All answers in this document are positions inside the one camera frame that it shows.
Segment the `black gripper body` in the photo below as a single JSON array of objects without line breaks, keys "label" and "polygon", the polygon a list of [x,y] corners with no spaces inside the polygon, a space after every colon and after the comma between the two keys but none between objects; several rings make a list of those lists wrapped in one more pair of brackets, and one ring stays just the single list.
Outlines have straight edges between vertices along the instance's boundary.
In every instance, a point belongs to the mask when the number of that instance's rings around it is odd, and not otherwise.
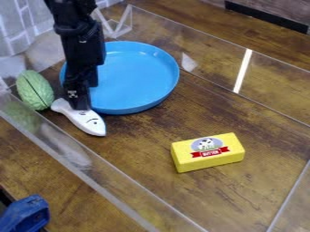
[{"label": "black gripper body", "polygon": [[97,87],[97,66],[105,54],[101,25],[91,16],[96,0],[44,0],[52,14],[67,60],[67,82],[88,81]]}]

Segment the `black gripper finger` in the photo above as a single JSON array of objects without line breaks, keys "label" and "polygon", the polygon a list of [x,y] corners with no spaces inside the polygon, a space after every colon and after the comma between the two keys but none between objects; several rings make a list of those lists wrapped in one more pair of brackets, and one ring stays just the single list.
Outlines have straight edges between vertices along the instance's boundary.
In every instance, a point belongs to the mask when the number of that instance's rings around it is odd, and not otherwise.
[{"label": "black gripper finger", "polygon": [[85,111],[91,107],[87,81],[65,81],[63,83],[65,99],[76,111]]}]

